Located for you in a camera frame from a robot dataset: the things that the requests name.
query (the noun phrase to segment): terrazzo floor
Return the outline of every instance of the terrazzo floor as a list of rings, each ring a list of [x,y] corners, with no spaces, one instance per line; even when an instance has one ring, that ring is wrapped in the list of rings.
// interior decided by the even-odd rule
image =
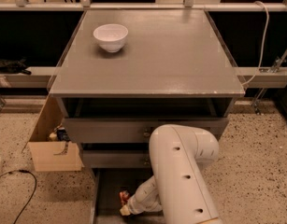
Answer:
[[[287,224],[287,122],[271,101],[262,116],[240,101],[220,140],[219,159],[203,176],[224,224]],[[16,223],[87,224],[93,180],[81,172],[34,171],[26,142],[38,113],[0,114],[0,175],[25,169],[37,189]],[[14,223],[34,187],[28,174],[0,178],[0,223]]]

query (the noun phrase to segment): white bowl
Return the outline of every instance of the white bowl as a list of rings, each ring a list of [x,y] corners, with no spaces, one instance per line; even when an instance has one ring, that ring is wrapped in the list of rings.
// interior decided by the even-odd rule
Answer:
[[[93,35],[102,49],[107,52],[117,52],[123,48],[128,30],[119,24],[107,24],[97,27]]]

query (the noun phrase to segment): cardboard box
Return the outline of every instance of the cardboard box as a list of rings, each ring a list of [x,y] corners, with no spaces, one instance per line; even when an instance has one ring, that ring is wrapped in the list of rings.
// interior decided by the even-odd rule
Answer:
[[[65,142],[49,142],[48,137],[62,121],[62,113],[52,97],[47,98],[28,146],[31,150],[33,164],[37,172],[80,171],[82,161],[77,144],[69,142],[65,155],[55,155],[65,149]]]

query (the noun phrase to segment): countertop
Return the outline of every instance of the countertop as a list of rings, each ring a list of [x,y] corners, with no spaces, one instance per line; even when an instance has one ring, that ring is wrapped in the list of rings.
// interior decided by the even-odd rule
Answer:
[[[107,53],[96,27],[119,23],[126,45]],[[244,95],[203,10],[100,9],[86,12],[55,79],[56,97],[239,97]]]

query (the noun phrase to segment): cable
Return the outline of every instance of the cable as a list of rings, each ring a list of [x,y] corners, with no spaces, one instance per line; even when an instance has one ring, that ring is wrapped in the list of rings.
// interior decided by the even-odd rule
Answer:
[[[4,175],[12,175],[14,172],[19,172],[19,173],[31,175],[31,176],[34,178],[34,180],[35,180],[35,184],[34,184],[33,192],[32,192],[32,194],[31,194],[31,196],[30,196],[28,202],[27,202],[27,203],[25,204],[25,206],[22,208],[22,210],[20,211],[20,213],[17,215],[17,217],[15,218],[13,224],[15,224],[15,223],[17,222],[17,220],[18,220],[19,217],[21,216],[22,212],[24,211],[25,207],[29,204],[29,202],[30,202],[31,199],[33,198],[34,193],[35,193],[35,191],[36,191],[36,187],[37,187],[37,179],[36,179],[35,175],[33,175],[33,174],[32,174],[30,171],[28,171],[28,170],[24,170],[24,169],[13,170],[13,171],[9,171],[9,172],[6,172],[6,173],[0,175],[0,177],[2,177],[2,176],[4,176]]]
[[[259,63],[258,63],[258,66],[257,66],[257,68],[259,69],[261,67],[261,65],[262,65],[264,48],[265,48],[265,35],[266,35],[267,25],[268,25],[268,22],[270,20],[270,16],[269,16],[268,10],[267,10],[267,8],[266,8],[266,6],[265,6],[265,4],[263,2],[256,1],[255,4],[257,4],[260,7],[263,7],[264,10],[265,10],[265,14],[266,14],[265,29],[264,29],[264,33],[263,33],[263,40],[262,40],[262,46],[261,46],[261,54],[260,54],[260,59],[259,59]],[[256,73],[249,80],[247,80],[246,82],[242,83],[242,85],[244,86],[244,85],[250,83],[255,78],[255,76],[256,76]]]

